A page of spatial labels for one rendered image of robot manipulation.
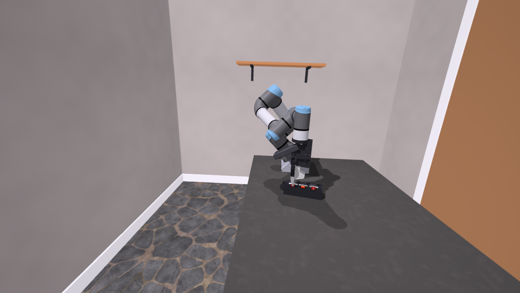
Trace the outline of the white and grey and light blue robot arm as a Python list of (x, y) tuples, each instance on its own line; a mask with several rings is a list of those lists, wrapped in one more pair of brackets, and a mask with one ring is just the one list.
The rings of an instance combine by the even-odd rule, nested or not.
[[(273, 84), (256, 100), (254, 112), (256, 117), (267, 126), (266, 138), (277, 149), (273, 157), (288, 162), (291, 160), (291, 153), (299, 150), (299, 147), (286, 137), (293, 132), (294, 140), (308, 140), (312, 111), (305, 105), (286, 108), (281, 99), (282, 95), (281, 89)], [(269, 107), (273, 109), (279, 120), (267, 111)]]

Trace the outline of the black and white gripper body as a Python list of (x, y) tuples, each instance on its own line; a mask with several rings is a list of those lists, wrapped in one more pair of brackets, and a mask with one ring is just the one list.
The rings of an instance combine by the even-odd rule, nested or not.
[(292, 138), (292, 141), (297, 144), (299, 150), (291, 153), (291, 162), (293, 158), (295, 165), (310, 168), (313, 140), (299, 141)]

